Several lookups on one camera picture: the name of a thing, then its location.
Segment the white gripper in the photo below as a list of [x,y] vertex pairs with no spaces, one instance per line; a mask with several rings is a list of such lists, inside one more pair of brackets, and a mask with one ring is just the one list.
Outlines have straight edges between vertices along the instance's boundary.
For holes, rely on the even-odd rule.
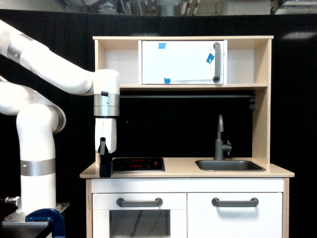
[[112,176],[112,157],[117,149],[116,117],[95,117],[95,152],[99,153],[99,174],[101,178]]

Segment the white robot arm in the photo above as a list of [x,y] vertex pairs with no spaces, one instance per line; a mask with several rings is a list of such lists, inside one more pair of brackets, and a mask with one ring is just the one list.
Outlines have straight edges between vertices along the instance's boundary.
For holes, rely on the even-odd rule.
[[[111,155],[117,146],[119,73],[112,69],[84,70],[5,22],[0,24],[0,53],[67,93],[94,97],[95,150],[100,156],[100,176],[110,177]],[[16,116],[21,174],[19,212],[30,214],[55,208],[53,136],[65,127],[65,113],[34,89],[6,79],[0,81],[0,112]]]

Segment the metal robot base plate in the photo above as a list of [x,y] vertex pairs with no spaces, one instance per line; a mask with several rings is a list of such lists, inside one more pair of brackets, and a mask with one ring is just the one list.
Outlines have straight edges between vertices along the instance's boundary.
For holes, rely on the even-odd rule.
[[44,208],[36,210],[30,214],[22,211],[15,211],[4,218],[2,224],[4,226],[48,226],[55,225],[61,227],[63,225],[63,213],[70,206],[69,202],[57,203],[55,208]]

